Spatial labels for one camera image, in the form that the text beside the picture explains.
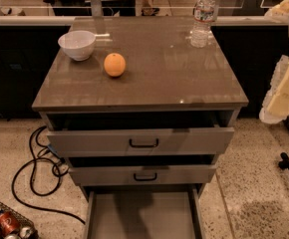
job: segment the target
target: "black partition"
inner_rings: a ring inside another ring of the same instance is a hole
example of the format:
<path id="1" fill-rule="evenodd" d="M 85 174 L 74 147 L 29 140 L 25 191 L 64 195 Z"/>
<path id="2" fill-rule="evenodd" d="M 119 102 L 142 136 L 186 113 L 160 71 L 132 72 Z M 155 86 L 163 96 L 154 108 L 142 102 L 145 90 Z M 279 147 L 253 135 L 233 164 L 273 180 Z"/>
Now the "black partition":
<path id="1" fill-rule="evenodd" d="M 0 118 L 38 118 L 32 104 L 69 26 L 0 26 Z"/>
<path id="2" fill-rule="evenodd" d="M 289 56 L 288 26 L 213 26 L 212 32 L 249 100 L 239 116 L 258 118 L 276 63 Z"/>

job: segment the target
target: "drawer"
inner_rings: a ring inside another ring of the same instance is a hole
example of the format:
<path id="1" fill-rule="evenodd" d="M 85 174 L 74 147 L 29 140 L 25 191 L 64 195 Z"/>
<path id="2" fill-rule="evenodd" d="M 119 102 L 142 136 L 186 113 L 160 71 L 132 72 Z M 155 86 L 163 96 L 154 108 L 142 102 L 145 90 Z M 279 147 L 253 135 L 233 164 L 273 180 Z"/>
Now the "drawer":
<path id="1" fill-rule="evenodd" d="M 216 165 L 115 166 L 71 168 L 80 186 L 190 184 L 210 182 Z"/>
<path id="2" fill-rule="evenodd" d="M 232 127 L 50 131 L 62 157 L 224 153 Z"/>

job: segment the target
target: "drawer handle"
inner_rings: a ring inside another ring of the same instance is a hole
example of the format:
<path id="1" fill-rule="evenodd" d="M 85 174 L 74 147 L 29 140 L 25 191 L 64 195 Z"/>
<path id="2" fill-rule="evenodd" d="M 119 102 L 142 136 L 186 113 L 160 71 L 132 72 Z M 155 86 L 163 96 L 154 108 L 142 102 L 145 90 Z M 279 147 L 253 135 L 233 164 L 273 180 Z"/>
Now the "drawer handle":
<path id="1" fill-rule="evenodd" d="M 137 147 L 137 148 L 157 147 L 158 146 L 158 139 L 155 140 L 155 144 L 153 144 L 153 145 L 136 145 L 136 144 L 133 144 L 133 140 L 130 139 L 129 140 L 129 145 L 131 147 Z"/>
<path id="2" fill-rule="evenodd" d="M 152 178 L 139 178 L 139 177 L 137 177 L 137 175 L 134 173 L 134 180 L 135 180 L 135 181 L 153 181 L 153 180 L 156 180 L 156 178 L 157 178 L 156 172 L 154 173 L 154 175 L 153 175 Z"/>

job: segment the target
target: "basket of items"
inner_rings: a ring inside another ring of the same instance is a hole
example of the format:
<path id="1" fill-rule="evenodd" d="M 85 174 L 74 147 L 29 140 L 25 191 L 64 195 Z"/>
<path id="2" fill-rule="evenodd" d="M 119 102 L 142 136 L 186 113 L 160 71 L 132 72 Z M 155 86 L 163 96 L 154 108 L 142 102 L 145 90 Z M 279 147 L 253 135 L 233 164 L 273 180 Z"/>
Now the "basket of items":
<path id="1" fill-rule="evenodd" d="M 0 202 L 0 239 L 38 239 L 34 223 Z"/>

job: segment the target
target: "dresser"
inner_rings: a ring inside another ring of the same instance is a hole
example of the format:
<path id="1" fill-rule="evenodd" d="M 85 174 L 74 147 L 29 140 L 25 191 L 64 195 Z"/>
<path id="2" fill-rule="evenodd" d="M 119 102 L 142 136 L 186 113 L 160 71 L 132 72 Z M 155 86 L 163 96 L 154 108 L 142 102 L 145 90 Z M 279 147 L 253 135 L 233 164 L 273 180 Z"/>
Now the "dresser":
<path id="1" fill-rule="evenodd" d="M 97 33 L 96 48 L 76 62 L 59 51 L 33 104 L 48 139 L 90 203 L 115 190 L 188 192 L 196 238 L 198 197 L 210 182 L 234 122 L 248 99 L 215 39 L 190 45 L 191 17 L 77 18 L 70 31 Z M 104 59 L 120 53 L 119 78 Z"/>

